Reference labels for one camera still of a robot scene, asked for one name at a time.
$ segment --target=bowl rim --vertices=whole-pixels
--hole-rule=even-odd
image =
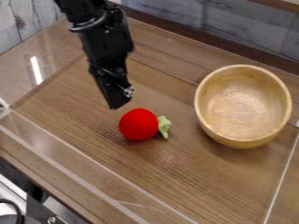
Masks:
[[[263,136],[259,136],[256,138],[249,138],[249,139],[235,139],[232,137],[227,137],[224,136],[221,133],[219,133],[209,125],[209,123],[207,122],[204,116],[201,115],[201,111],[200,111],[200,95],[201,95],[201,90],[203,90],[203,86],[205,85],[207,81],[221,71],[228,70],[231,68],[236,68],[236,67],[245,67],[245,68],[251,68],[251,69],[256,69],[260,72],[263,72],[265,75],[268,75],[268,77],[271,77],[276,83],[279,84],[280,88],[284,90],[284,95],[285,95],[285,112],[284,112],[284,118],[281,120],[281,122],[279,123],[279,125],[271,130],[271,132]],[[209,130],[209,132],[212,132],[213,134],[216,134],[219,137],[228,139],[231,141],[235,142],[240,142],[240,143],[249,143],[252,141],[259,141],[263,140],[265,138],[272,137],[275,134],[279,133],[279,131],[283,129],[283,127],[285,126],[288,119],[291,117],[291,113],[292,113],[292,97],[289,94],[289,91],[285,87],[285,84],[281,82],[281,80],[277,78],[277,76],[269,72],[267,69],[259,67],[259,66],[251,66],[251,65],[245,65],[245,64],[239,64],[239,65],[231,65],[231,66],[224,66],[219,69],[216,69],[213,72],[211,72],[207,77],[203,79],[203,81],[200,82],[200,85],[197,86],[196,89],[196,93],[195,93],[195,99],[193,99],[193,105],[195,105],[195,111],[196,111],[196,115],[200,119],[200,122],[203,123],[204,127]]]

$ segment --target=toy strawberry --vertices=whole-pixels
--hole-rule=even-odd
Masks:
[[[171,121],[168,121],[164,116],[156,117],[147,109],[137,108],[131,110],[121,117],[119,130],[129,140],[148,140],[159,131],[167,139],[171,124]]]

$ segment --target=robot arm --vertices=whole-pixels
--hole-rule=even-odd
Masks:
[[[79,34],[88,56],[89,73],[111,109],[131,101],[135,92],[127,80],[127,56],[133,51],[124,12],[107,0],[55,0]]]

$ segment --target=black cable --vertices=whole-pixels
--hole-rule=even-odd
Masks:
[[[0,199],[0,204],[8,204],[13,207],[17,215],[16,224],[24,224],[24,217],[20,207],[9,199]]]

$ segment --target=red strawberry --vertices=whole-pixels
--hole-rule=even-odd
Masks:
[[[127,139],[141,141],[152,138],[159,130],[164,138],[167,138],[169,125],[171,122],[164,116],[156,118],[151,111],[137,108],[123,116],[119,123],[119,130]]]

